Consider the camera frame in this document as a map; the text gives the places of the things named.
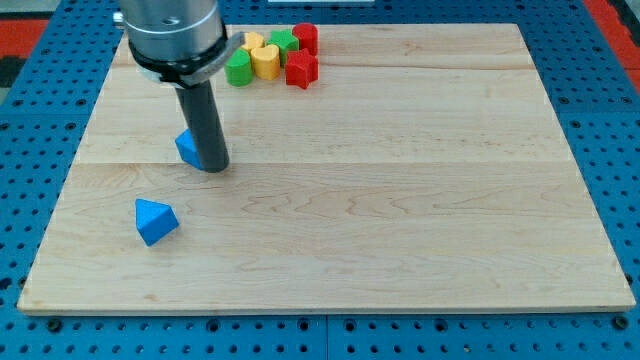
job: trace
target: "wood grain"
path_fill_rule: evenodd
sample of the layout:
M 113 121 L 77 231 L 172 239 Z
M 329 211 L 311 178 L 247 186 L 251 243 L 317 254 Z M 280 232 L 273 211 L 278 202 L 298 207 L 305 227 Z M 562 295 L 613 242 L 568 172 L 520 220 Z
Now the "wood grain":
M 142 78 L 121 45 L 19 308 L 635 304 L 516 26 L 321 26 L 320 54 L 320 80 L 306 91 L 214 77 L 232 165 L 206 174 L 173 145 L 184 129 L 173 89 Z M 171 204 L 181 221 L 152 248 L 135 232 L 137 197 Z

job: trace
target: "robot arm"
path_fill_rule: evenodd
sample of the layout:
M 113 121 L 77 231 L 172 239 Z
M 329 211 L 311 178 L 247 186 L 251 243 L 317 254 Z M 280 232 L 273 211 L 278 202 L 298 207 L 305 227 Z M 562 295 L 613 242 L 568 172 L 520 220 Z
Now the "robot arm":
M 227 38 L 217 0 L 119 1 L 114 20 L 127 31 L 133 58 L 147 77 L 176 87 L 203 170 L 224 170 L 229 157 L 209 78 L 244 34 Z

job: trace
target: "blue block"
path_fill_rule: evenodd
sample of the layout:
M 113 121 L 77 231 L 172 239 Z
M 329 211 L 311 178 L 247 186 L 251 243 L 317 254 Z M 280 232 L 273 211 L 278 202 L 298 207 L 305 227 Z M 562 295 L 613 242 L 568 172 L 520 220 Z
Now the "blue block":
M 178 152 L 180 153 L 182 161 L 198 170 L 202 170 L 200 158 L 198 157 L 198 152 L 196 151 L 196 146 L 193 143 L 193 138 L 191 137 L 191 131 L 189 129 L 185 130 L 180 134 L 180 136 L 178 136 L 176 139 L 176 146 L 178 147 Z
M 157 243 L 178 225 L 180 224 L 171 206 L 136 199 L 136 228 L 147 246 Z

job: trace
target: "blue pegboard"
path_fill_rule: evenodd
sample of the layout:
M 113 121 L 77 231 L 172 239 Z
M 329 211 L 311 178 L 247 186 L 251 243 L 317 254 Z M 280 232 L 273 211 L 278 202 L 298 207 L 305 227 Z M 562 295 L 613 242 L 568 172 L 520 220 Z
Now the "blue pegboard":
M 636 296 L 640 98 L 577 0 L 221 1 L 227 23 L 517 23 Z M 0 359 L 640 358 L 640 312 L 517 316 L 29 318 L 15 308 L 121 33 L 64 0 L 0 106 Z

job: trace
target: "yellow heart-shaped block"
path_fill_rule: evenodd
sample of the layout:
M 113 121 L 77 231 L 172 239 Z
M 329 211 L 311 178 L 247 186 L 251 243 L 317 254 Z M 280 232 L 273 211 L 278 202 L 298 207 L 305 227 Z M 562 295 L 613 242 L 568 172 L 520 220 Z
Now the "yellow heart-shaped block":
M 280 49 L 276 45 L 251 50 L 251 65 L 257 77 L 273 80 L 280 76 Z
M 257 32 L 244 33 L 244 45 L 242 45 L 244 50 L 247 50 L 247 52 L 250 53 L 251 50 L 260 47 L 264 47 L 264 36 Z

